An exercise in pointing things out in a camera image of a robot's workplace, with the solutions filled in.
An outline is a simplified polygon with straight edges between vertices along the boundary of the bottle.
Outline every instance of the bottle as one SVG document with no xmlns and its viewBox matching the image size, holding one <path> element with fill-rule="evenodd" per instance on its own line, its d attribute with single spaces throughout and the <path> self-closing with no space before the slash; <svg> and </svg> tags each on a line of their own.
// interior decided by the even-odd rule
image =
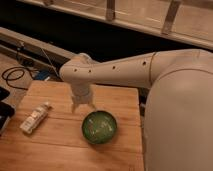
<svg viewBox="0 0 213 171">
<path fill-rule="evenodd" d="M 31 134 L 39 123 L 47 116 L 48 111 L 51 109 L 50 103 L 45 102 L 38 106 L 32 114 L 20 125 L 24 133 Z"/>
</svg>

